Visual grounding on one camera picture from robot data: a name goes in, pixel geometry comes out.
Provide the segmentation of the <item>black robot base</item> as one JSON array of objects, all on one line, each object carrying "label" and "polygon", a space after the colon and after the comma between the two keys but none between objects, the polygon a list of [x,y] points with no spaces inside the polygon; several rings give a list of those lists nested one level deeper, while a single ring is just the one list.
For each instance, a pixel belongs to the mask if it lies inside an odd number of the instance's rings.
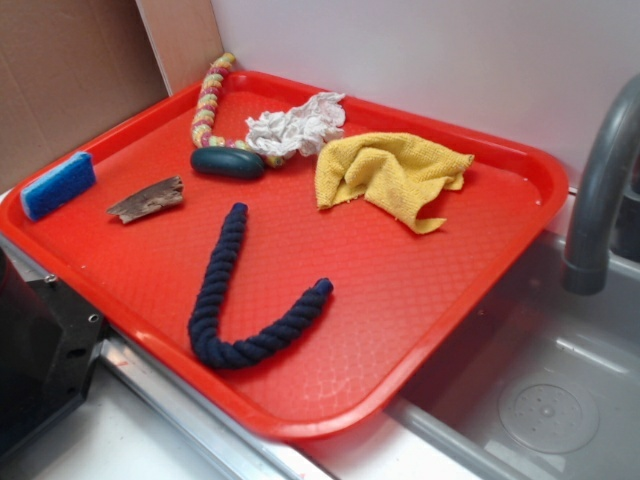
[{"label": "black robot base", "polygon": [[25,280],[1,254],[1,459],[87,398],[102,312],[62,280]]}]

